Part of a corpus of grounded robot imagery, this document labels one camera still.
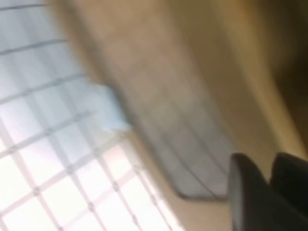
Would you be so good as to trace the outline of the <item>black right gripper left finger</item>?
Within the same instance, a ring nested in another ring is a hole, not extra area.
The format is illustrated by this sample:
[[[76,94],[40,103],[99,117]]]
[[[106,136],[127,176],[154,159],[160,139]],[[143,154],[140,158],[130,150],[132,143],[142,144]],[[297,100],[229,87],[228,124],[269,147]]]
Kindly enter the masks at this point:
[[[306,231],[308,220],[278,196],[245,154],[231,156],[228,198],[233,231]]]

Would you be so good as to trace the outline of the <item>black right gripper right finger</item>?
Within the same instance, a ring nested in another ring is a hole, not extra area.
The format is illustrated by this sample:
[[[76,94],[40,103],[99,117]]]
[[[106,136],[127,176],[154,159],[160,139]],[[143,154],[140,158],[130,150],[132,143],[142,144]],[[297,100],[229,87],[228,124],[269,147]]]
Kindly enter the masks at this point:
[[[308,162],[288,153],[277,153],[270,185],[299,212],[308,210]]]

